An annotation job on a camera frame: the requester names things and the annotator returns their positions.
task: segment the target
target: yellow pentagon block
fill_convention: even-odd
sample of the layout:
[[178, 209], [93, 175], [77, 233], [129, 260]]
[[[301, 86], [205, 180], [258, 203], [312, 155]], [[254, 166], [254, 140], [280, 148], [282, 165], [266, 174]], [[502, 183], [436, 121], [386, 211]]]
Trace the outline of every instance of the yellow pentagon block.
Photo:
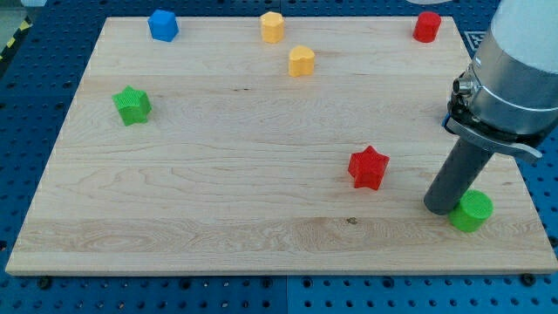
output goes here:
[[275, 44], [285, 37], [285, 19], [281, 13], [268, 12], [260, 16], [262, 24], [262, 40], [266, 43]]
[[298, 45], [289, 54], [289, 75], [298, 77], [314, 73], [314, 52], [303, 45]]

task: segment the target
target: toy block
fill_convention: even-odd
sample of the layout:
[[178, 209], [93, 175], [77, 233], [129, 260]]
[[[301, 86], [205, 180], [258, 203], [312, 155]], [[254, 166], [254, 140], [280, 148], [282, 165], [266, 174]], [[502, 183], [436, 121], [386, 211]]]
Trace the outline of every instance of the toy block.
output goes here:
[[165, 10], [155, 10], [147, 20], [151, 37], [153, 39], [172, 42], [178, 33], [176, 16], [173, 12]]
[[151, 104], [146, 92], [127, 86], [121, 93], [113, 95], [112, 101], [114, 101], [125, 126], [147, 122]]
[[463, 232], [474, 232], [493, 212], [490, 198], [477, 190], [466, 191], [448, 215], [450, 223]]
[[298, 77], [314, 73], [314, 52], [302, 45], [293, 48], [289, 53], [289, 75]]
[[418, 15], [412, 36], [422, 43], [431, 43], [436, 39], [442, 18], [434, 12], [425, 11]]
[[362, 153], [350, 156], [349, 173], [355, 178], [355, 188], [372, 188], [378, 190], [390, 157], [382, 155], [368, 146]]
[[285, 19], [281, 13], [268, 12], [260, 16], [262, 25], [262, 40], [266, 43], [275, 44], [285, 36]]

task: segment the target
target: red star block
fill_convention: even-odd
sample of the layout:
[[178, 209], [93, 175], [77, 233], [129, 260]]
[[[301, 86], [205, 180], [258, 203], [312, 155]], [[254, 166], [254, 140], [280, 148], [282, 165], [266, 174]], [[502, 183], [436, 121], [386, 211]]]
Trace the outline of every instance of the red star block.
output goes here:
[[368, 187], [378, 190], [389, 161], [390, 157], [376, 152], [371, 146], [368, 146], [362, 153], [352, 154], [349, 173], [355, 178], [355, 188]]

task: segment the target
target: red block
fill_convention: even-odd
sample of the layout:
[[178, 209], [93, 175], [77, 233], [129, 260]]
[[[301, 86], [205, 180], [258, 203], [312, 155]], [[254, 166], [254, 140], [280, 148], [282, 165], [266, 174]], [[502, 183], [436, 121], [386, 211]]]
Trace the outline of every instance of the red block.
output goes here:
[[349, 173], [355, 178], [355, 188], [372, 188], [378, 190], [390, 157], [382, 155], [372, 146], [368, 146], [362, 153], [350, 156]]
[[426, 11], [418, 15], [417, 25], [412, 36], [422, 43], [431, 43], [436, 39], [442, 18], [434, 12]]

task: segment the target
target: yellow and black tape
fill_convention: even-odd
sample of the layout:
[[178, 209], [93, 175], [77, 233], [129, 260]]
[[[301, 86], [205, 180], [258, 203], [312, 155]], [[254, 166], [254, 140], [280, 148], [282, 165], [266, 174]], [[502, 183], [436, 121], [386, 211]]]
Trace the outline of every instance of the yellow and black tape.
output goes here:
[[11, 63], [11, 60], [14, 58], [17, 50], [19, 50], [19, 47], [24, 42], [25, 37], [27, 37], [30, 28], [31, 21], [28, 17], [26, 17], [25, 20], [19, 25], [19, 28], [17, 28], [14, 36], [12, 36], [10, 40], [8, 40], [8, 43], [6, 43], [6, 46], [3, 48], [2, 52], [0, 52], [0, 78], [3, 76], [6, 70], [8, 70], [8, 66]]

